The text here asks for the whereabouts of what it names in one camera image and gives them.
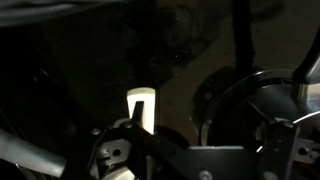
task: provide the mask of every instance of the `white plastic part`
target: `white plastic part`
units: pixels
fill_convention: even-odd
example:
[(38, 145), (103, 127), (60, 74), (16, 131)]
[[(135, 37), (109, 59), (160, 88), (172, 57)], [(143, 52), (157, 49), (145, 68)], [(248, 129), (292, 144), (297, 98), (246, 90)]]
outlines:
[(137, 101), (143, 101), (142, 127), (150, 134), (154, 133), (154, 117), (156, 104), (156, 91), (152, 88), (136, 88), (128, 91), (127, 101), (130, 118), (132, 118)]

